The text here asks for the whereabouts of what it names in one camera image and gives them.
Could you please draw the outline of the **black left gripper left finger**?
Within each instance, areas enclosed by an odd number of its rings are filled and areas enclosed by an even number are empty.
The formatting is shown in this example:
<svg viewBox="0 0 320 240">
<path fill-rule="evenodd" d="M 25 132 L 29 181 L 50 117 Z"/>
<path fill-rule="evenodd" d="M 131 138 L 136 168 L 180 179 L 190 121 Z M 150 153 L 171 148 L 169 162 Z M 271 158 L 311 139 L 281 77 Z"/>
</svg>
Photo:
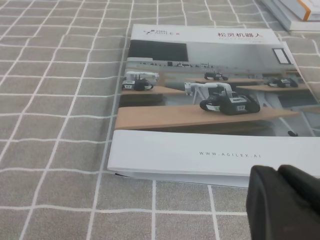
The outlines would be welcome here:
<svg viewBox="0 0 320 240">
<path fill-rule="evenodd" d="M 318 240 L 320 215 L 278 173 L 255 165 L 248 184 L 248 224 L 253 240 Z"/>
</svg>

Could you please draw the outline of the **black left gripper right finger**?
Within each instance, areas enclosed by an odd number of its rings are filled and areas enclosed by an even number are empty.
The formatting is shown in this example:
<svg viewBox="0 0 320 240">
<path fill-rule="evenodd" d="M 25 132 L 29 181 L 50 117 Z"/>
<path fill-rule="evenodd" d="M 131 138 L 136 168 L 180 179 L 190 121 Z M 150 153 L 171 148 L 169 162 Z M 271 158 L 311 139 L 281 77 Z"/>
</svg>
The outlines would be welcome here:
<svg viewBox="0 0 320 240">
<path fill-rule="evenodd" d="M 320 214 L 320 180 L 292 165 L 281 165 L 277 172 L 305 200 L 309 206 Z"/>
</svg>

